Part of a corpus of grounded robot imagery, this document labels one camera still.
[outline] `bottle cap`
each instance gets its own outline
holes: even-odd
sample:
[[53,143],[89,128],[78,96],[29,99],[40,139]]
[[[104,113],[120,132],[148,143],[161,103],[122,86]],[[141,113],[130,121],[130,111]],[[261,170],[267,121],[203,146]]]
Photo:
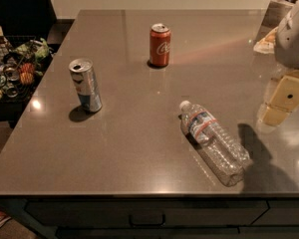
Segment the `bottle cap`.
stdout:
[[189,105],[189,104],[190,104],[190,101],[183,101],[183,102],[180,103],[179,108],[182,110],[182,108],[184,106]]

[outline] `floor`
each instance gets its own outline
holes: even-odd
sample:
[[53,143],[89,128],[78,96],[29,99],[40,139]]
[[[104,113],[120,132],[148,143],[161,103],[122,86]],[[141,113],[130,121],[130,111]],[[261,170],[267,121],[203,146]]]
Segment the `floor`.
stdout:
[[[0,152],[8,140],[12,129],[9,123],[0,122]],[[0,228],[0,239],[39,239],[33,232],[11,219]]]

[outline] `can top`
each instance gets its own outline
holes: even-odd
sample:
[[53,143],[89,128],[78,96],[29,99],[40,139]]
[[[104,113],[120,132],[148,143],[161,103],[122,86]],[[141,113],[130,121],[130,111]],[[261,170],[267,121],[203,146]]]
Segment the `can top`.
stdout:
[[70,63],[70,70],[74,73],[83,73],[92,67],[93,63],[89,59],[77,59]]
[[169,31],[169,27],[163,23],[153,24],[151,29],[158,33],[165,33]]

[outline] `bottle label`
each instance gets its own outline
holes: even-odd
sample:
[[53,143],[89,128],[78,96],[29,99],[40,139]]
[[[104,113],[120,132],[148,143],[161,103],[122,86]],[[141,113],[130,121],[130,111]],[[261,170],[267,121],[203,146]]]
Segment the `bottle label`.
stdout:
[[[192,126],[195,121],[198,120],[198,124],[196,126]],[[217,121],[217,119],[211,115],[208,111],[200,111],[192,115],[190,118],[189,130],[191,135],[197,139],[199,134],[203,132],[205,128],[207,128],[211,123]]]

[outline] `black basket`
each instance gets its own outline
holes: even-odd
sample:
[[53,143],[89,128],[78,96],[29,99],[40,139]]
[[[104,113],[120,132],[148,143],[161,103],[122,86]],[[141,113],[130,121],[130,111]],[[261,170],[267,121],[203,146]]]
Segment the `black basket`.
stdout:
[[38,61],[43,46],[34,36],[0,36],[0,103],[29,101],[52,57]]

